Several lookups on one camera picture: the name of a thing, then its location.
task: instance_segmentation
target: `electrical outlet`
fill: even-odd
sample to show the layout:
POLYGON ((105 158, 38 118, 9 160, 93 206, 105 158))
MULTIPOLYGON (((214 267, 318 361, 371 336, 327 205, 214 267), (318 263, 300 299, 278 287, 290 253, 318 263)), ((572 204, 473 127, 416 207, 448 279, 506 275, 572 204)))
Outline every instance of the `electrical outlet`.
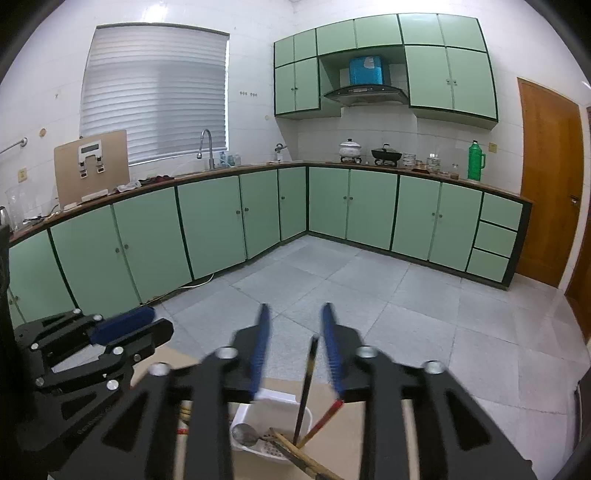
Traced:
POLYGON ((22 181, 25 181, 27 179, 27 169, 26 168, 21 168, 17 172, 17 178, 18 178, 18 182, 19 183, 21 183, 22 181))

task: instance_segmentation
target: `faucet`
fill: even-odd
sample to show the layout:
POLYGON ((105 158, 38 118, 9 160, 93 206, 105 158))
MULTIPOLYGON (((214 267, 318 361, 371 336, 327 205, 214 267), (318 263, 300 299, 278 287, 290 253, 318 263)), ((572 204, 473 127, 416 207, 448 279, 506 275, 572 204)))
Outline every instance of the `faucet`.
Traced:
POLYGON ((209 128, 205 128, 203 132, 201 132, 201 141, 199 142, 199 152, 197 153, 197 158, 200 160, 203 157, 201 155, 201 151, 203 150, 203 137, 205 136, 205 132, 207 132, 207 136, 209 137, 209 170, 213 170, 212 133, 209 131, 209 128))

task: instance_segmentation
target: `white basket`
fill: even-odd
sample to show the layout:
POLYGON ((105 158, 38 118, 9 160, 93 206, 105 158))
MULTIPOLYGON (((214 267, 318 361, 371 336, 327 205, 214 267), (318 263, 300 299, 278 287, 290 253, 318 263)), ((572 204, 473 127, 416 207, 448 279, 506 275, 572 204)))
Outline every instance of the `white basket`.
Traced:
MULTIPOLYGON (((268 442, 259 440, 252 447, 240 445, 232 437, 232 428, 239 423, 248 423, 259 435, 265 434, 269 428, 279 431, 293 432, 296 428, 297 412, 300 403, 296 401, 295 395, 290 395, 274 390, 262 388, 256 394, 255 400, 250 404, 240 404, 236 416, 230 425, 230 443, 234 450, 244 450, 254 453, 259 457, 270 460, 271 462, 285 463, 289 462, 283 456, 270 455, 265 450, 274 450, 268 442)), ((312 428, 312 412, 308 407, 304 410, 304 419, 301 424, 300 438, 312 428)))

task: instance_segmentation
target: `wooden board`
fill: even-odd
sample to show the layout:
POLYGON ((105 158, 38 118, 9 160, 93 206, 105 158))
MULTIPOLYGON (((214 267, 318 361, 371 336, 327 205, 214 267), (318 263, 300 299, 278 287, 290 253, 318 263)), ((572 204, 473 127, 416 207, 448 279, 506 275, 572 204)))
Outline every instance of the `wooden board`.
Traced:
POLYGON ((125 185, 129 183, 127 131, 116 130, 92 135, 60 145, 53 151, 53 163, 61 208, 74 202, 80 203, 85 195, 105 189, 112 190, 117 185, 125 185), (87 160, 87 176, 81 179, 78 170, 78 147, 96 140, 102 141, 105 171, 97 173, 96 163, 93 160, 87 160))

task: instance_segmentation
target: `floor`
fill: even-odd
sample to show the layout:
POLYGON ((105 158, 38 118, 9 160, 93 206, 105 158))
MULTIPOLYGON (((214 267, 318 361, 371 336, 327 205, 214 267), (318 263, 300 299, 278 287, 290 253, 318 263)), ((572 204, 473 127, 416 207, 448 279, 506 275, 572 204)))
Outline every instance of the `floor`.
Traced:
MULTIPOLYGON (((304 236, 157 306, 169 346, 201 358, 271 305, 267 377, 300 380, 324 302, 402 364, 438 359, 540 480, 571 453, 576 382, 589 353, 561 292, 520 275, 501 291, 395 258, 304 236)), ((324 347, 313 381, 327 382, 324 347)))

